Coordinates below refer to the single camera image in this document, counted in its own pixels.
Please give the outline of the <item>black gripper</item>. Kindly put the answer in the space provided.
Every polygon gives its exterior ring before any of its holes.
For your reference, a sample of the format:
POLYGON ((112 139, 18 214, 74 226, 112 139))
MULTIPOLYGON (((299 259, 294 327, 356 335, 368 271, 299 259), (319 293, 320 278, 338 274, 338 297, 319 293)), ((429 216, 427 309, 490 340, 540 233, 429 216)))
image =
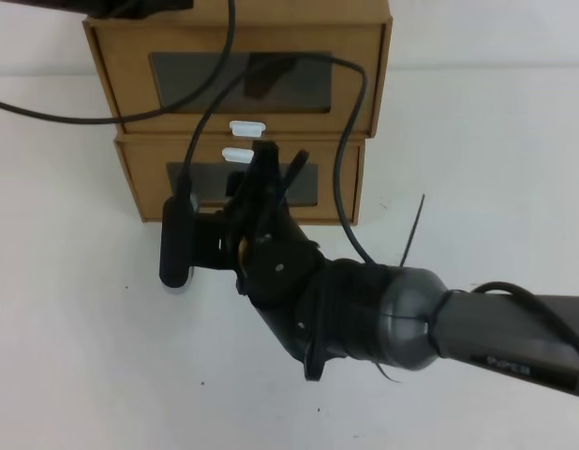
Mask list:
POLYGON ((286 352, 301 362, 304 377, 321 378, 326 259, 290 215, 279 207, 306 164, 300 150, 278 183, 278 146, 254 141, 243 172, 230 176, 230 200, 222 214, 237 248, 236 287, 250 300, 286 352))

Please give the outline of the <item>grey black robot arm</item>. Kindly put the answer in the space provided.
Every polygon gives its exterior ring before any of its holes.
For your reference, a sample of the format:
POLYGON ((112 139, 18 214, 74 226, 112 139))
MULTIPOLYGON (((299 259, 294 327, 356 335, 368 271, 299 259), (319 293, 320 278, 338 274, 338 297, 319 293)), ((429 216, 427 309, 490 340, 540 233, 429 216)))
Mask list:
POLYGON ((579 397, 579 296, 500 281, 451 290, 422 268, 329 260, 285 200, 306 152, 282 171, 273 142, 253 151, 229 204, 237 288, 309 381, 338 358, 405 370, 445 358, 579 397))

